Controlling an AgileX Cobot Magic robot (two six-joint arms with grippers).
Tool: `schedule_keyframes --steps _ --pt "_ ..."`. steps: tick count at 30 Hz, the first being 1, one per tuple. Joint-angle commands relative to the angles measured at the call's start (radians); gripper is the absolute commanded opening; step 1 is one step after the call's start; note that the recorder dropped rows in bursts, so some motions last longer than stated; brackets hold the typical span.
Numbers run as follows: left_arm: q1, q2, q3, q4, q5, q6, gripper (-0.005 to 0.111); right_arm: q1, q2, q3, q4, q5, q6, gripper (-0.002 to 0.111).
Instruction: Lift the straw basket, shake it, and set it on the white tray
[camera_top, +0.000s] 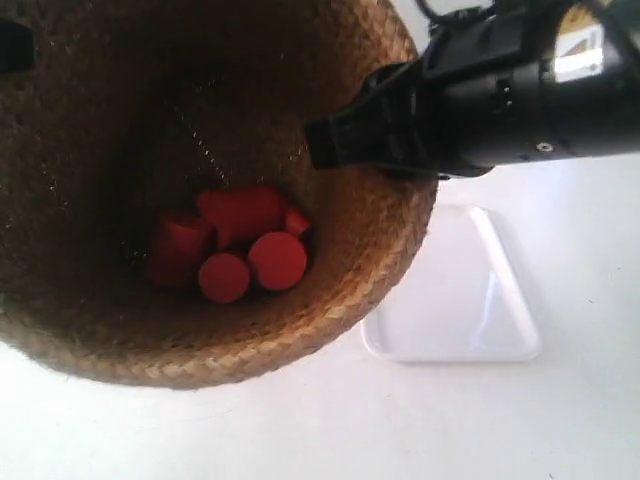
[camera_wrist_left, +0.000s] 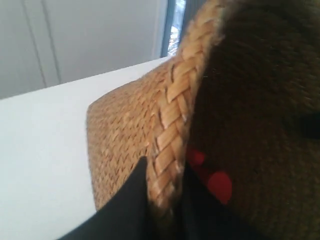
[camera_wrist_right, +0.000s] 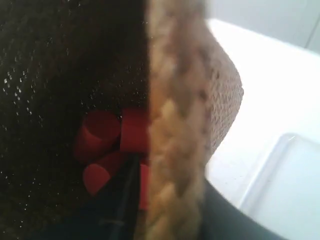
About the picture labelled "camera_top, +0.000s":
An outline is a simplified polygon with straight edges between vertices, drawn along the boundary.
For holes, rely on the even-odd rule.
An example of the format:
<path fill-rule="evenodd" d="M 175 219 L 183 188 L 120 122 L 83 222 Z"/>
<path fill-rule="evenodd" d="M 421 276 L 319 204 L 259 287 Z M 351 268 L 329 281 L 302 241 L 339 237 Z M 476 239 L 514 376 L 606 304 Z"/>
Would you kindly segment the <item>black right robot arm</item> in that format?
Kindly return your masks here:
<path fill-rule="evenodd" d="M 638 150 L 637 2 L 419 7 L 426 50 L 375 70 L 351 103 L 306 124 L 314 168 L 443 179 Z"/>

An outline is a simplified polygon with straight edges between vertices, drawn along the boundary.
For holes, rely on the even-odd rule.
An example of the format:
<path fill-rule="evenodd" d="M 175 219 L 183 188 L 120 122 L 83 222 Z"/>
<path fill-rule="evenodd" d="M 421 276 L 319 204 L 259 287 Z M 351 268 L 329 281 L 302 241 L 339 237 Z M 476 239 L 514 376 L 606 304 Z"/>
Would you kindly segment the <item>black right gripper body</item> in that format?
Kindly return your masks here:
<path fill-rule="evenodd" d="M 494 1 L 438 14 L 421 59 L 417 167 L 477 177 L 496 166 L 559 160 L 565 143 L 545 103 L 562 1 Z"/>

